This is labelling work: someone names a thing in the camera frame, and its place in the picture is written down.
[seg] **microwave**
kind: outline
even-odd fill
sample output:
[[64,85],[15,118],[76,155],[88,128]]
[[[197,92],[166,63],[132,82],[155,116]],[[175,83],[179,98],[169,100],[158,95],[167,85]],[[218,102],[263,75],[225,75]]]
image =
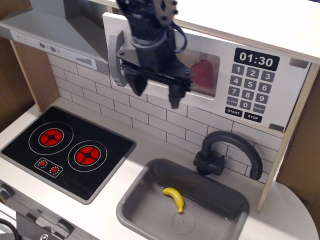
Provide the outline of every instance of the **microwave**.
[[[103,14],[111,82],[128,88],[116,54],[134,50],[128,20]],[[193,88],[181,103],[235,121],[284,132],[309,71],[310,62],[183,29],[186,50],[177,58],[193,71]],[[175,32],[177,46],[184,38]],[[144,93],[168,101],[169,87],[148,80]]]

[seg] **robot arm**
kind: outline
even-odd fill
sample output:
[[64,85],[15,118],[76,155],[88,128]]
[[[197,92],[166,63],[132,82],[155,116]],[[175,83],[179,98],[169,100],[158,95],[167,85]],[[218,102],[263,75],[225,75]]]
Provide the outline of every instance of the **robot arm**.
[[147,86],[147,79],[169,85],[169,101],[178,108],[181,98],[192,89],[193,72],[181,63],[176,53],[174,29],[184,35],[173,22],[178,13],[175,0],[116,0],[129,21],[131,44],[135,50],[122,50],[125,79],[135,94],[140,96]]

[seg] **range hood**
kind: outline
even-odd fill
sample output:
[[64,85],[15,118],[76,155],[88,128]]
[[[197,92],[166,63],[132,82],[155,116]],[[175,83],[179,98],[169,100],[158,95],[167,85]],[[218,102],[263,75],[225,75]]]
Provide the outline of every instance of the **range hood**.
[[109,75],[106,35],[80,12],[78,0],[30,0],[32,9],[0,21],[0,37]]

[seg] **white countertop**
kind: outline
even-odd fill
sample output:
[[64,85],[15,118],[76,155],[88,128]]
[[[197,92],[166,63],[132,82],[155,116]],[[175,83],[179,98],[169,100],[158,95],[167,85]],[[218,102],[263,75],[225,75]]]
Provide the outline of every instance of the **white countertop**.
[[[150,160],[165,158],[195,171],[195,155],[63,98],[59,98],[54,105],[134,140],[135,149],[89,205],[81,204],[2,158],[0,180],[98,239],[145,239],[119,223],[116,217],[119,200]],[[1,132],[0,149],[39,115],[37,107],[33,106]],[[258,214],[255,209],[264,189],[262,183],[227,168],[221,176],[211,174],[210,178],[239,191],[248,200],[250,212],[240,240],[319,239],[307,209],[286,186],[273,182],[262,211]]]

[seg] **black cooktop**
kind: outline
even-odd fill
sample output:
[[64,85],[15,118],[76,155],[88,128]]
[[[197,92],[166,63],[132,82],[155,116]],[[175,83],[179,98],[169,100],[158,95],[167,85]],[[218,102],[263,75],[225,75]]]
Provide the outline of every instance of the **black cooktop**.
[[1,155],[89,204],[135,146],[117,133],[51,107],[5,146]]

